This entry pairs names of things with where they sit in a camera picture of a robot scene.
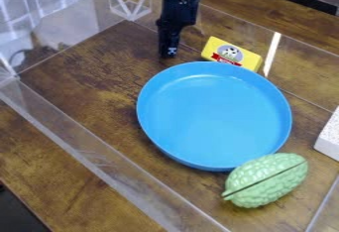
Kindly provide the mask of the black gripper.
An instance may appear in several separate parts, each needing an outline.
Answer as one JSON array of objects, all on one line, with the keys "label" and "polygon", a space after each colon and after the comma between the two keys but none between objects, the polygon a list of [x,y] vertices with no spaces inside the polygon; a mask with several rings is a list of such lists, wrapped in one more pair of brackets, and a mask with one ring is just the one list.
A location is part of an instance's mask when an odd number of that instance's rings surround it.
[{"label": "black gripper", "polygon": [[174,58],[178,54],[181,30],[197,24],[201,0],[163,0],[161,18],[157,20],[159,54]]}]

